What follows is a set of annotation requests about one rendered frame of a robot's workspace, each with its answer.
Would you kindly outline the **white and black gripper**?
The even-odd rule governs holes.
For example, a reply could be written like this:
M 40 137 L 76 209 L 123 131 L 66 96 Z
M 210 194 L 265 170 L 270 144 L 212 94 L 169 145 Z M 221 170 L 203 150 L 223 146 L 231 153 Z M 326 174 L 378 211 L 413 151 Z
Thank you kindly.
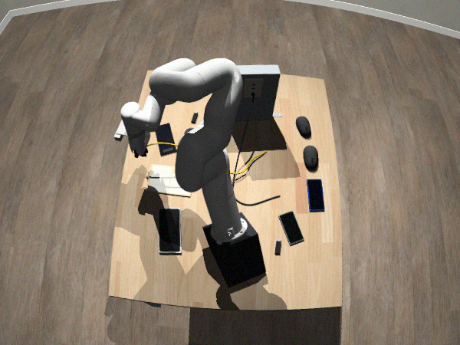
M 138 158 L 139 156 L 146 157 L 146 154 L 148 153 L 147 144 L 150 141 L 151 135 L 146 131 L 143 135 L 144 136 L 132 140 L 129 140 L 128 136 L 130 149 L 131 152 L 134 153 L 135 158 Z

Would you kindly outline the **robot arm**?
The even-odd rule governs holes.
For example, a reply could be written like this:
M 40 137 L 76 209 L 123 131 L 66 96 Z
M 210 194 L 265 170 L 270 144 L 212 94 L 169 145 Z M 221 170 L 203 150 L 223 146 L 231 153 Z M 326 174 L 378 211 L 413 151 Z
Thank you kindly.
M 239 239 L 248 226 L 239 214 L 225 150 L 243 94 L 239 69 L 226 58 L 197 66 L 187 58 L 180 58 L 155 69 L 149 77 L 149 88 L 143 110 L 135 102 L 122 107 L 122 120 L 114 139 L 121 142 L 123 135 L 132 140 L 145 131 L 156 132 L 166 105 L 176 101 L 196 102 L 212 94 L 202 122 L 178 143 L 175 176 L 186 192 L 202 189 L 213 225 L 210 233 L 218 245 Z

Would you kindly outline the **dark grey panel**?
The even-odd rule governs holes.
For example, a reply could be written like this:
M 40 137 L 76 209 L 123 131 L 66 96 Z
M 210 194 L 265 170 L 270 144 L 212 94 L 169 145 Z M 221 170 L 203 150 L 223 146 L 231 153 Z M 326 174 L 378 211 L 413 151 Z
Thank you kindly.
M 253 97 L 244 98 L 245 79 L 263 78 L 261 97 L 255 97 L 249 120 L 272 119 L 278 92 L 280 70 L 278 65 L 237 65 L 242 80 L 243 94 L 235 120 L 247 120 Z

